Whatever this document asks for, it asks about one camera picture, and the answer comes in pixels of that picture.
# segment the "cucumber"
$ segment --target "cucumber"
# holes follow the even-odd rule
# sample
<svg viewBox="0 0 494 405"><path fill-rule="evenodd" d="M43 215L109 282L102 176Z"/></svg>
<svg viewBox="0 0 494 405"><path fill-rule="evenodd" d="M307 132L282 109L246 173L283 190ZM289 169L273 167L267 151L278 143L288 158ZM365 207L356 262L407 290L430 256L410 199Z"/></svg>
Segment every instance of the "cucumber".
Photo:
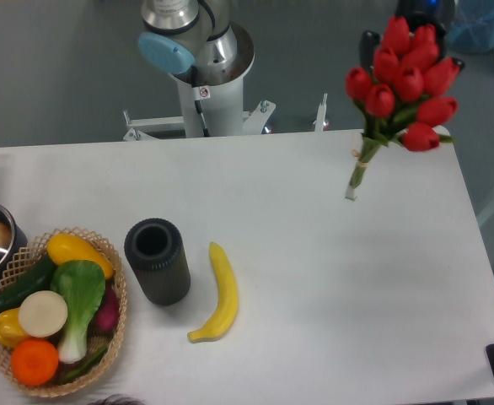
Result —
<svg viewBox="0 0 494 405"><path fill-rule="evenodd" d="M18 308L30 294L49 289L57 265L45 253L34 266L0 293L0 314Z"/></svg>
<svg viewBox="0 0 494 405"><path fill-rule="evenodd" d="M103 356L105 355L107 349L107 345L101 346L95 352L89 355L88 358L86 358L86 360L84 360L84 362L82 362L82 364L78 368L69 370L64 374L59 375L56 378L55 383L59 386L62 386L63 384L75 381L78 377L86 374L88 371L91 370L92 367L98 364L101 359L103 359Z"/></svg>

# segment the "red tulip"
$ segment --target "red tulip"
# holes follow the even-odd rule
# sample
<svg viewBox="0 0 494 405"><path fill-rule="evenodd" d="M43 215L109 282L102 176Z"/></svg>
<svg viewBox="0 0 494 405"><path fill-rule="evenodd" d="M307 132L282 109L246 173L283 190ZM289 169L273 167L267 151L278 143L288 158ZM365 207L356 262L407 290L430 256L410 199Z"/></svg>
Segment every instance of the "red tulip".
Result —
<svg viewBox="0 0 494 405"><path fill-rule="evenodd" d="M392 84L399 66L399 58L393 49L382 48L374 53L373 74L381 83Z"/></svg>
<svg viewBox="0 0 494 405"><path fill-rule="evenodd" d="M442 125L457 112L457 100L453 97L430 99L417 109L416 119L430 127Z"/></svg>
<svg viewBox="0 0 494 405"><path fill-rule="evenodd" d="M354 100L365 100L373 87L371 77L362 67L355 67L346 76L346 93Z"/></svg>
<svg viewBox="0 0 494 405"><path fill-rule="evenodd" d="M432 97L443 95L457 78L460 67L451 57L443 59L423 75L425 93Z"/></svg>
<svg viewBox="0 0 494 405"><path fill-rule="evenodd" d="M405 67L417 67L424 73L437 61L439 54L438 45L427 42L406 54L400 60L400 64Z"/></svg>
<svg viewBox="0 0 494 405"><path fill-rule="evenodd" d="M416 101L423 93L423 76L417 67L404 67L393 83L395 93L404 102Z"/></svg>
<svg viewBox="0 0 494 405"><path fill-rule="evenodd" d="M382 38L383 48L393 48L397 57L403 56L410 48L410 29L404 17L391 16L388 28Z"/></svg>
<svg viewBox="0 0 494 405"><path fill-rule="evenodd" d="M416 122L408 127L401 142L412 152L426 152L440 145L440 137L427 124Z"/></svg>
<svg viewBox="0 0 494 405"><path fill-rule="evenodd" d="M371 116L386 118L395 108L395 96L387 84L373 86L365 100L365 110Z"/></svg>
<svg viewBox="0 0 494 405"><path fill-rule="evenodd" d="M436 43L436 29L434 25L427 24L419 27L411 39L410 49L414 50L423 44Z"/></svg>

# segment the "yellow banana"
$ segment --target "yellow banana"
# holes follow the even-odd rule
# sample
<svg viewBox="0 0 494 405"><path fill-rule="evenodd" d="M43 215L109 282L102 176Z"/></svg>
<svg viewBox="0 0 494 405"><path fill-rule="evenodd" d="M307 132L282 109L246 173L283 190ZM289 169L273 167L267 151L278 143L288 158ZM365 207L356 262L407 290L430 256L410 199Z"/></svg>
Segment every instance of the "yellow banana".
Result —
<svg viewBox="0 0 494 405"><path fill-rule="evenodd" d="M219 301L217 309L203 327L187 333L191 343L214 341L221 338L234 323L238 312L238 286L224 249L210 243L210 260L217 279Z"/></svg>

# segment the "fake fruit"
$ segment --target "fake fruit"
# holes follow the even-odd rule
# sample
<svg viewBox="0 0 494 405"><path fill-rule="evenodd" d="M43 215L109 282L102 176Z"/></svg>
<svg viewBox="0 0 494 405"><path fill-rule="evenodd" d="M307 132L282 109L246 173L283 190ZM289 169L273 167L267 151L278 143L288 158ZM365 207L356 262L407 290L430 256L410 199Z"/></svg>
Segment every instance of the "fake fruit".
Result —
<svg viewBox="0 0 494 405"><path fill-rule="evenodd" d="M95 314L93 324L102 332L112 332L120 320L120 301L110 284L105 288L101 306Z"/></svg>
<svg viewBox="0 0 494 405"><path fill-rule="evenodd" d="M24 331L19 323L19 308L6 310L0 314L0 344L8 348L16 348L31 336Z"/></svg>
<svg viewBox="0 0 494 405"><path fill-rule="evenodd" d="M58 266L71 260L90 260L101 267L107 280L114 275L114 268L106 257L96 251L93 246L80 236L71 234L54 235L48 241L46 251Z"/></svg>
<svg viewBox="0 0 494 405"><path fill-rule="evenodd" d="M46 340L26 340L11 354L13 376L26 386L45 384L54 376L58 365L58 352Z"/></svg>
<svg viewBox="0 0 494 405"><path fill-rule="evenodd" d="M62 264L54 273L51 290L67 303L67 321L58 352L62 363L76 363L88 349L88 325L99 309L105 293L101 267L87 260Z"/></svg>
<svg viewBox="0 0 494 405"><path fill-rule="evenodd" d="M224 249L215 242L210 244L210 260L219 290L217 309L203 327L187 333L187 337L192 343L221 338L234 323L238 312L238 287L234 272Z"/></svg>
<svg viewBox="0 0 494 405"><path fill-rule="evenodd" d="M0 293L0 314L19 308L29 295L48 289L57 265L45 253L34 266Z"/></svg>
<svg viewBox="0 0 494 405"><path fill-rule="evenodd" d="M81 375L86 374L96 364L98 364L106 353L107 346L101 346L88 356L84 362L76 369L66 371L64 374L59 375L55 381L58 385L67 384L68 382L76 380Z"/></svg>
<svg viewBox="0 0 494 405"><path fill-rule="evenodd" d="M19 309L19 324L34 338L48 338L62 329L67 319L67 304L53 291L30 295Z"/></svg>

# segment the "woven basket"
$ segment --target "woven basket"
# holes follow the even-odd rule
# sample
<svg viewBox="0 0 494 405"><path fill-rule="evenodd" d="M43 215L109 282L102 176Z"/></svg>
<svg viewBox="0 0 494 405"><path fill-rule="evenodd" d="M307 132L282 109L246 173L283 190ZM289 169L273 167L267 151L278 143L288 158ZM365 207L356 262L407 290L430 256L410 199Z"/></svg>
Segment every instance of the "woven basket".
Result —
<svg viewBox="0 0 494 405"><path fill-rule="evenodd" d="M67 395L80 390L100 378L101 375L110 367L120 350L121 342L123 341L123 332L126 325L126 280L125 274L123 273L120 256L114 246L107 239L93 231L80 228L60 230L54 229L54 231L50 234L46 233L35 238L35 240L27 247L21 248L19 252L13 256L13 260L8 263L7 269L4 270L2 280L0 281L0 291L4 290L8 285L16 281L21 274L31 268L32 265L39 260L39 258L46 252L46 244L49 239L56 234L78 235L87 240L93 247L109 259L112 267L115 269L113 290L120 301L120 320L118 321L118 326L114 330L114 333L104 334L92 327L88 329L88 352L86 355L88 356L93 353L104 344L108 344L108 350L101 361L89 370L88 373L78 377L73 382L61 386L54 385L50 382L37 387L20 384L13 377L13 372L10 367L11 353L13 350L0 344L0 371L6 376L12 386L15 386L21 392L24 392L32 397L59 397L62 395ZM70 365L60 363L58 371L70 370L73 367L76 368L77 366L78 363Z"/></svg>

